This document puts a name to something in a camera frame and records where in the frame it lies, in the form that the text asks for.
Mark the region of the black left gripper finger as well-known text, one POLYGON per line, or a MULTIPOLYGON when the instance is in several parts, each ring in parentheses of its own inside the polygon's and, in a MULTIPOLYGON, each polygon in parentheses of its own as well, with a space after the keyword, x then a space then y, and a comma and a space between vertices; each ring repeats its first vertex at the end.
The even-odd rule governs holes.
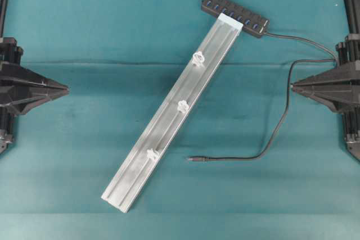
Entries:
POLYGON ((33 85, 36 87, 69 89, 67 85, 60 84, 57 81, 46 78, 43 75, 37 74, 20 65, 9 62, 1 63, 1 80, 8 80, 25 85, 33 85))
POLYGON ((5 108, 13 114, 27 114, 30 110, 49 101, 67 96, 69 90, 46 90, 43 93, 26 91, 18 94, 5 94, 5 108))

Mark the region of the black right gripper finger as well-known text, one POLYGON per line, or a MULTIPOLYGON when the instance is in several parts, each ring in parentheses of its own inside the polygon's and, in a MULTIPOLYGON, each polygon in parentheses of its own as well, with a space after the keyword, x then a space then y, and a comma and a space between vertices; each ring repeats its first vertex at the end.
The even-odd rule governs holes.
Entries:
POLYGON ((359 107, 359 86, 293 86, 292 91, 325 105, 332 112, 359 107))
POLYGON ((295 87, 349 82, 359 79, 359 66, 339 66, 293 84, 295 87))

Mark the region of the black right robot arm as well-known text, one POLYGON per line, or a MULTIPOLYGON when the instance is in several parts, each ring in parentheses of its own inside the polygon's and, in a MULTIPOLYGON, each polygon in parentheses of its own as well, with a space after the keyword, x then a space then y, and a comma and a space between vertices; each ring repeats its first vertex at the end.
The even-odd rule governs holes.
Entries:
POLYGON ((342 116, 347 151, 359 160, 359 0, 344 3, 349 34, 336 45, 337 66, 297 81, 292 90, 342 116))

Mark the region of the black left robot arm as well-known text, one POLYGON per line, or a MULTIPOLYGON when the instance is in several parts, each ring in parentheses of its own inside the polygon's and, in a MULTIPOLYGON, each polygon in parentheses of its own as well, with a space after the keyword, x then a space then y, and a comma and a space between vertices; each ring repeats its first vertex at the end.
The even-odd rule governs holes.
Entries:
POLYGON ((4 37, 7 1, 1 0, 1 152, 14 142, 15 117, 69 94, 69 88, 20 65, 24 50, 4 37))

